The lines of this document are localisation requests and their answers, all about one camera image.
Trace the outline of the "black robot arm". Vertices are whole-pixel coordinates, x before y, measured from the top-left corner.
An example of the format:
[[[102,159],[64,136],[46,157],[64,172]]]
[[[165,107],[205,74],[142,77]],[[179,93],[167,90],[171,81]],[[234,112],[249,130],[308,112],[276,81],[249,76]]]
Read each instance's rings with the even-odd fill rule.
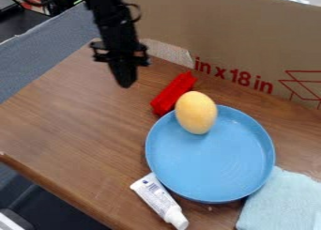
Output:
[[[130,7],[141,7],[123,0],[85,2],[102,39],[90,43],[93,59],[109,64],[115,82],[123,88],[130,88],[138,79],[138,68],[151,64],[149,47],[139,41],[135,30],[135,23],[142,15],[133,17],[130,10]]]

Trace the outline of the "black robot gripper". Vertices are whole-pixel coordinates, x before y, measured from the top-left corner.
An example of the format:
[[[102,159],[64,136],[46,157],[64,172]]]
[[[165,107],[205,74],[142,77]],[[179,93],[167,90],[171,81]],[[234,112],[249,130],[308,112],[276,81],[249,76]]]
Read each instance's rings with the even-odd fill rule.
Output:
[[[146,67],[151,61],[149,47],[139,42],[135,19],[130,14],[95,15],[101,41],[93,41],[93,57],[106,62],[114,79],[123,88],[130,88],[137,81],[137,67]]]

